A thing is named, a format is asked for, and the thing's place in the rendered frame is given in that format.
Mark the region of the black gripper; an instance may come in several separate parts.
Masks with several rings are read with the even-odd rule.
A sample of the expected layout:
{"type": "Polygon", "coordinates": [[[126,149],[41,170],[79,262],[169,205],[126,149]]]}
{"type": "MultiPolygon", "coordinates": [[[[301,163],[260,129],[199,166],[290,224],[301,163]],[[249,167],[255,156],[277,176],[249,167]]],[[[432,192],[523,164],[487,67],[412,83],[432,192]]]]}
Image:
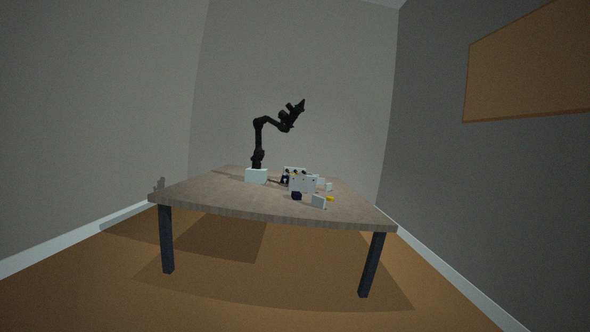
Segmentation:
{"type": "Polygon", "coordinates": [[[290,107],[291,113],[289,113],[289,117],[296,120],[299,116],[299,114],[301,114],[301,112],[304,112],[304,106],[305,106],[305,99],[302,100],[299,104],[294,105],[295,107],[293,108],[293,106],[290,107]]]}

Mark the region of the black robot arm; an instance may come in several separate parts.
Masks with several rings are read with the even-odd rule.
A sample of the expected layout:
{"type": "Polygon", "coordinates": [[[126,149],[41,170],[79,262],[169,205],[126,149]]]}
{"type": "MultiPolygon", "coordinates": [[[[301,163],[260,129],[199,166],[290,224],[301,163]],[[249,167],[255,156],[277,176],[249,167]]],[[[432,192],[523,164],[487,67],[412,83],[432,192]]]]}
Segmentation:
{"type": "Polygon", "coordinates": [[[270,118],[267,115],[262,117],[255,118],[253,120],[253,126],[255,127],[255,142],[256,148],[253,152],[252,157],[252,169],[261,169],[261,160],[264,157],[264,150],[262,149],[262,140],[261,140],[261,130],[263,128],[264,123],[271,123],[280,132],[287,133],[290,131],[290,128],[294,128],[292,124],[295,122],[294,119],[290,118],[289,115],[284,110],[280,110],[278,114],[278,118],[281,119],[280,123],[277,120],[270,118]]]}

